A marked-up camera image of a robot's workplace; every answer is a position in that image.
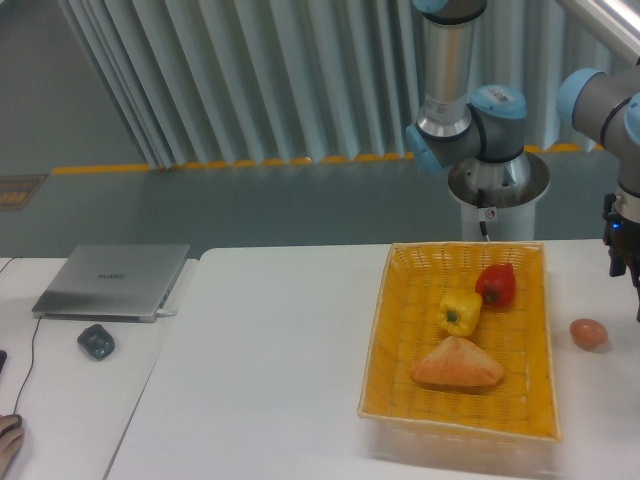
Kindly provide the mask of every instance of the wall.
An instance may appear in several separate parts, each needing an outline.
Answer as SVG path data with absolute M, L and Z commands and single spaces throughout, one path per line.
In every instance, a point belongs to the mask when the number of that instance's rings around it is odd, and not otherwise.
M 54 0 L 0 18 L 0 175 L 143 162 Z

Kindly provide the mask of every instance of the wicker basket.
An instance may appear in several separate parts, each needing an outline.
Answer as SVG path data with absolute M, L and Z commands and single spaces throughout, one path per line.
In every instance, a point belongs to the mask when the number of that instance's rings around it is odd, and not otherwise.
M 484 268 L 511 263 L 516 296 L 483 308 L 469 340 L 505 369 L 492 387 L 427 388 L 411 367 L 447 333 L 435 323 L 445 291 L 473 291 Z M 540 243 L 394 244 L 384 269 L 358 414 L 451 433 L 559 440 Z

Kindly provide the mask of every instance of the blue joint cap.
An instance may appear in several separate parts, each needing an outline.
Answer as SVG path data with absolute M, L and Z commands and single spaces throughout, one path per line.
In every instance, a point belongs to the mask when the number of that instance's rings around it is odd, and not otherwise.
M 471 96 L 471 104 L 492 117 L 521 120 L 527 116 L 527 102 L 517 88 L 483 85 Z
M 428 172 L 438 172 L 442 170 L 442 165 L 433 154 L 427 142 L 418 131 L 415 123 L 412 123 L 405 130 L 405 137 L 409 150 L 413 152 L 413 156 L 423 169 Z
M 558 111 L 558 115 L 560 115 L 560 120 L 575 128 L 573 124 L 573 110 L 576 107 L 580 92 L 582 92 L 587 82 L 591 80 L 591 77 L 598 73 L 602 72 L 593 68 L 583 68 L 573 72 L 562 82 L 560 90 L 558 90 L 558 96 L 556 97 L 556 110 Z
M 435 13 L 441 10 L 449 0 L 412 0 L 413 6 L 422 13 Z
M 636 93 L 624 112 L 624 129 L 629 138 L 640 147 L 640 93 Z

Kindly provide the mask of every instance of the white curtain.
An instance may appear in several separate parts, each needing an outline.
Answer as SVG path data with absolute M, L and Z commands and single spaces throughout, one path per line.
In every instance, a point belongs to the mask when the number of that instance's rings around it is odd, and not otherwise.
M 410 0 L 59 1 L 153 167 L 406 153 L 429 74 Z M 472 57 L 469 92 L 519 88 L 541 148 L 590 149 L 556 92 L 625 67 L 552 0 L 489 0 Z

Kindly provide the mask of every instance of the floor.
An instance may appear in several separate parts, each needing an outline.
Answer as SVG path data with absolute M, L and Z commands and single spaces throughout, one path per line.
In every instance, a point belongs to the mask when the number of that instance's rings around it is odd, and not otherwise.
M 549 153 L 536 239 L 600 238 L 608 153 Z M 50 175 L 27 206 L 0 212 L 0 256 L 67 257 L 79 243 L 210 248 L 460 239 L 446 171 L 413 161 Z

